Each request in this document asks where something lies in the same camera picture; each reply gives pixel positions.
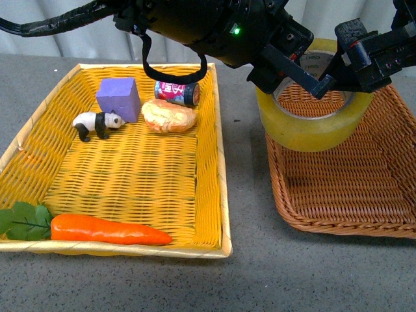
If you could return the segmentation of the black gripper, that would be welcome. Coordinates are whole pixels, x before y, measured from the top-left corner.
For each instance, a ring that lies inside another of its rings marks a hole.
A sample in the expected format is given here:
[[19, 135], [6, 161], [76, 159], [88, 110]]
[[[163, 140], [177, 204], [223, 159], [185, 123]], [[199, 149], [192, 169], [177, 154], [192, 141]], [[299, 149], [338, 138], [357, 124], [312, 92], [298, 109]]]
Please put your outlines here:
[[329, 37], [334, 29], [337, 52], [317, 80], [297, 65], [298, 55], [285, 56], [267, 44], [247, 77], [260, 91], [273, 94], [285, 78], [321, 99], [331, 88], [371, 93], [391, 83], [390, 76], [415, 65], [415, 1], [295, 1], [302, 25], [287, 13], [286, 1], [250, 1], [255, 33], [287, 49], [286, 36]]

